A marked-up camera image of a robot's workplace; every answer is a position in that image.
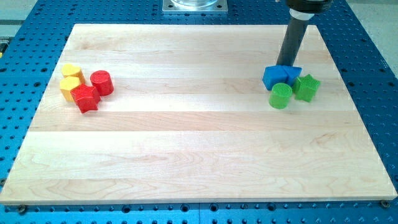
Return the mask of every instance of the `yellow block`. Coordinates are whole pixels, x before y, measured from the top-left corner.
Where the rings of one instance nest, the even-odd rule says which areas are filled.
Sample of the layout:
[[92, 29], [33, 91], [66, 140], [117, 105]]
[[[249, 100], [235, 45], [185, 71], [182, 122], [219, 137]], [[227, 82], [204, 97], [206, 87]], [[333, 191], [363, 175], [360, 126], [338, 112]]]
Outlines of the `yellow block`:
[[81, 84], [85, 84], [86, 80], [83, 76], [83, 72], [81, 72], [81, 68], [79, 66], [74, 66], [70, 63], [65, 64], [61, 69], [63, 77], [78, 77], [80, 79]]
[[66, 77], [63, 80], [61, 80], [60, 90], [63, 94], [63, 97], [65, 97], [65, 99], [67, 101], [73, 102], [74, 100], [73, 100], [72, 94], [70, 92], [73, 89], [79, 87], [80, 84], [81, 84], [81, 81], [78, 77], [69, 76], [69, 77]]

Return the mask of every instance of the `metal mounting plate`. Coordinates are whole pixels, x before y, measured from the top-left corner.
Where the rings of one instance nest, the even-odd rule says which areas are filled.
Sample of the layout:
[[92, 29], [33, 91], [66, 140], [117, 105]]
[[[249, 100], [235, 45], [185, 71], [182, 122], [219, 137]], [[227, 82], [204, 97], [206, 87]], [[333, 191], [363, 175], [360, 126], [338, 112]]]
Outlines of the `metal mounting plate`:
[[184, 6], [172, 0], [163, 0], [163, 14], [226, 14], [227, 0], [217, 0], [214, 4], [205, 7]]

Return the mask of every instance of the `wooden board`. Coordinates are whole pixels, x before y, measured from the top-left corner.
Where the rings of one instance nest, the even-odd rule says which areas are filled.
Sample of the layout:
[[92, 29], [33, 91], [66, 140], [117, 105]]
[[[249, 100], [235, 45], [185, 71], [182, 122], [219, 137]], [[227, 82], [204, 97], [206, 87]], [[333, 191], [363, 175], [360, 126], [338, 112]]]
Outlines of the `wooden board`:
[[[285, 26], [78, 24], [1, 193], [5, 204], [379, 200], [397, 193], [315, 26], [296, 65], [311, 103], [268, 104]], [[80, 114], [74, 63], [115, 91]]]

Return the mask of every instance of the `green block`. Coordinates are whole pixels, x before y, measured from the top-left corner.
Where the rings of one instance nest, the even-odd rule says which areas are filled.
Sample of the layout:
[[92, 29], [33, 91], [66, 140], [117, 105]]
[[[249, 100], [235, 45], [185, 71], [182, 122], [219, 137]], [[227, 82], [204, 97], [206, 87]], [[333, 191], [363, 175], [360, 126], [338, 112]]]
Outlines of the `green block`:
[[269, 104], [273, 108], [283, 109], [289, 104], [292, 94], [292, 87], [288, 84], [277, 83], [272, 87], [271, 94], [269, 95]]
[[314, 79], [310, 74], [298, 77], [293, 85], [293, 92], [296, 94], [295, 99], [311, 102], [315, 94], [317, 94], [320, 84], [321, 82]]

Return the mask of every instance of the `blue perforated table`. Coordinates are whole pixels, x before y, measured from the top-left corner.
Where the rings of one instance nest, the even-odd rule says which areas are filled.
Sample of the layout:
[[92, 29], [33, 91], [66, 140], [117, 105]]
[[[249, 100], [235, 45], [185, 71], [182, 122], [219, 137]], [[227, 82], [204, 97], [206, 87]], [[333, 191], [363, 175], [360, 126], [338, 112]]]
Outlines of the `blue perforated table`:
[[[228, 15], [162, 15], [161, 1], [39, 0], [0, 59], [0, 178], [6, 178], [75, 23], [287, 24], [282, 2], [234, 1]], [[398, 186], [398, 80], [342, 0], [312, 19]], [[0, 223], [397, 223], [392, 202], [4, 207]]]

